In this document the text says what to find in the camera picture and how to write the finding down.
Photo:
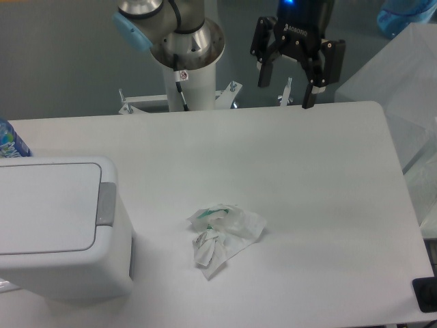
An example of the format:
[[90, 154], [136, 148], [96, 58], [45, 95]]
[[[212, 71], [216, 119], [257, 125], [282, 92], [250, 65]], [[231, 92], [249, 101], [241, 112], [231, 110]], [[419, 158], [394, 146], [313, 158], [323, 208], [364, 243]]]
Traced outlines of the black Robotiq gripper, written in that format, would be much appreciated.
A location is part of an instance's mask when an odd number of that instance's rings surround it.
[[308, 84], [302, 108], [314, 106], [317, 95], [340, 79], [345, 40], [327, 40], [334, 1], [280, 1], [277, 18], [258, 18], [250, 54], [257, 58], [258, 87], [270, 85], [273, 61], [279, 56], [302, 64]]

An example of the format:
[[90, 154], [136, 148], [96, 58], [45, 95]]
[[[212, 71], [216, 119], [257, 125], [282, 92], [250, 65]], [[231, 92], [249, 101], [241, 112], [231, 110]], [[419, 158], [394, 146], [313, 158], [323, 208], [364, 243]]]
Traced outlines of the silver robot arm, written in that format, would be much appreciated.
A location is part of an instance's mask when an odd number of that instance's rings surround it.
[[[325, 31], [333, 1], [279, 1], [275, 16], [258, 18], [250, 54], [257, 59], [258, 87], [270, 85], [273, 62], [298, 62], [308, 85], [302, 107], [311, 108], [327, 85], [340, 79], [344, 40]], [[218, 109], [216, 63], [225, 50], [223, 30], [206, 17], [204, 1], [119, 1], [113, 23], [138, 51], [161, 65], [170, 111]]]

